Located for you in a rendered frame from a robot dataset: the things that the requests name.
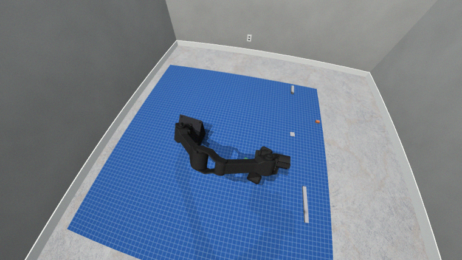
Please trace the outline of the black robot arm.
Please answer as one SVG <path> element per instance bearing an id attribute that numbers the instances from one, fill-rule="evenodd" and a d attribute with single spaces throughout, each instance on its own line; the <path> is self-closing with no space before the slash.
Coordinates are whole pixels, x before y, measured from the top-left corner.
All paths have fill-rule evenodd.
<path id="1" fill-rule="evenodd" d="M 290 156 L 271 154 L 267 150 L 256 150 L 254 159 L 224 159 L 213 149 L 204 145 L 198 146 L 190 137 L 192 134 L 191 123 L 175 123 L 174 140 L 177 143 L 181 142 L 188 152 L 191 167 L 203 174 L 213 173 L 223 176 L 225 174 L 257 173 L 260 176 L 271 176 L 277 174 L 279 168 L 289 169 L 291 165 Z M 215 162 L 215 168 L 207 168 L 208 155 Z"/>

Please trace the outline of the blue grid work mat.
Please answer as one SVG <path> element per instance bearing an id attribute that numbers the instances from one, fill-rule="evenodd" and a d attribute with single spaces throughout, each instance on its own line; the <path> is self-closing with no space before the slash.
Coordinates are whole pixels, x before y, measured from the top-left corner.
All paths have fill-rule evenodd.
<path id="1" fill-rule="evenodd" d="M 180 114 L 203 122 L 200 146 L 220 157 L 254 159 L 265 146 L 290 169 L 258 185 L 249 173 L 200 173 L 174 141 Z M 170 65 L 67 229 L 141 260 L 333 260 L 317 89 Z"/>

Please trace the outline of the grey flat bar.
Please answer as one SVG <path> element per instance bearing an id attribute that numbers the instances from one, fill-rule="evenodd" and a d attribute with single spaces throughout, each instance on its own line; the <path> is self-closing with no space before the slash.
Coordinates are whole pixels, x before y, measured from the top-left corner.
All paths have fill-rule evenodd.
<path id="1" fill-rule="evenodd" d="M 304 222 L 309 223 L 306 186 L 302 186 Z"/>

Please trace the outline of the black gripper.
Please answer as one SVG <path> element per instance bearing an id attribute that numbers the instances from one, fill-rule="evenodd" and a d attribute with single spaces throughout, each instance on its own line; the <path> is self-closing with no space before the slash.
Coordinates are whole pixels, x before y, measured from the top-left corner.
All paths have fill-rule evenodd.
<path id="1" fill-rule="evenodd" d="M 271 154 L 273 153 L 271 149 L 269 149 L 269 148 L 267 148 L 265 146 L 261 147 L 260 151 L 262 151 L 262 150 L 267 150 L 267 151 L 271 152 Z M 251 181 L 251 182 L 253 182 L 253 183 L 257 184 L 257 185 L 260 183 L 261 178 L 262 177 L 260 175 L 258 175 L 257 173 L 249 173 L 248 176 L 247 176 L 247 180 L 249 180 L 249 181 Z"/>

